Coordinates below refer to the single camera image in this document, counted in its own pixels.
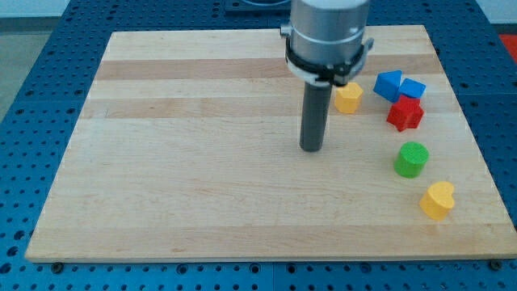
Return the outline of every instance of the blue cube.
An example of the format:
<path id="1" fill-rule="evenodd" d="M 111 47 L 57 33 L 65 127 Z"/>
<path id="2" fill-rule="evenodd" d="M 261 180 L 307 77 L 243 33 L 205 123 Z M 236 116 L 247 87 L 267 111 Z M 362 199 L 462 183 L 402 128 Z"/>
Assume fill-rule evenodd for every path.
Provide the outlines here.
<path id="1" fill-rule="evenodd" d="M 384 72 L 377 75 L 377 81 L 373 87 L 373 91 L 381 95 L 391 103 L 398 100 L 398 89 L 401 85 L 402 71 L 396 70 Z"/>
<path id="2" fill-rule="evenodd" d="M 402 82 L 401 87 L 398 89 L 397 96 L 401 94 L 406 95 L 410 98 L 420 99 L 422 97 L 423 92 L 426 90 L 426 85 L 414 81 L 410 78 L 407 78 Z"/>

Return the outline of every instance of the yellow block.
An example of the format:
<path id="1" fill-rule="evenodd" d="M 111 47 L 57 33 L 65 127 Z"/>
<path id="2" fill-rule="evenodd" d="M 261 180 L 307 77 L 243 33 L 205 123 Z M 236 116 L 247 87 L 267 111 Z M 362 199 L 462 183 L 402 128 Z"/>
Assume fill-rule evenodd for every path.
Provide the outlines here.
<path id="1" fill-rule="evenodd" d="M 454 185 L 449 182 L 432 184 L 420 200 L 420 208 L 428 217 L 442 221 L 454 207 Z"/>
<path id="2" fill-rule="evenodd" d="M 349 82 L 346 86 L 336 88 L 334 105 L 341 113 L 355 113 L 361 104 L 363 92 L 358 83 Z"/>

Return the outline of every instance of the blue perforated table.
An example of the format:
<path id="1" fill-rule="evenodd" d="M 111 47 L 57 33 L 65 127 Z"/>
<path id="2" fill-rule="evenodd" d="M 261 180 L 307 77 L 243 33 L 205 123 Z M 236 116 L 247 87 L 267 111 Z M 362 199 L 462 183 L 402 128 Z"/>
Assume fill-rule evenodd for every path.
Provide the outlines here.
<path id="1" fill-rule="evenodd" d="M 72 265 L 23 258 L 113 31 L 278 27 L 214 1 L 72 0 L 0 126 L 0 290 L 517 289 L 517 260 Z M 473 0 L 372 1 L 370 25 L 424 24 L 517 223 L 516 65 Z"/>

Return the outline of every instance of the green block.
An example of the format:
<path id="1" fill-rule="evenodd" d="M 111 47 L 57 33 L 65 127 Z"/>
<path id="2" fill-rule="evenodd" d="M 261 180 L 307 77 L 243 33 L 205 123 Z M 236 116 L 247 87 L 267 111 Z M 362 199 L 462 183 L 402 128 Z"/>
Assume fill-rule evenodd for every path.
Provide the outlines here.
<path id="1" fill-rule="evenodd" d="M 406 178 L 416 178 L 429 159 L 429 152 L 423 144 L 409 141 L 402 145 L 395 161 L 395 171 Z"/>

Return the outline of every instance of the wood grain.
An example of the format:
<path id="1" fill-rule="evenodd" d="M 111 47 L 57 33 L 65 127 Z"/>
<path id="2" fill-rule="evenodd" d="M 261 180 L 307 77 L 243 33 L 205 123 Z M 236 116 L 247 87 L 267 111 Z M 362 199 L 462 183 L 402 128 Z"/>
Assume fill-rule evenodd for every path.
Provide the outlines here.
<path id="1" fill-rule="evenodd" d="M 303 82 L 277 31 L 113 34 L 26 257 L 515 257 L 517 233 L 425 29 L 367 34 L 376 47 L 356 79 L 363 104 L 347 116 L 331 106 L 315 154 L 297 145 Z M 427 84 L 424 120 L 403 133 L 372 92 L 377 73 L 400 68 Z M 406 141 L 431 153 L 417 179 L 393 170 Z M 435 222 L 418 202 L 440 180 L 455 184 L 456 207 Z"/>

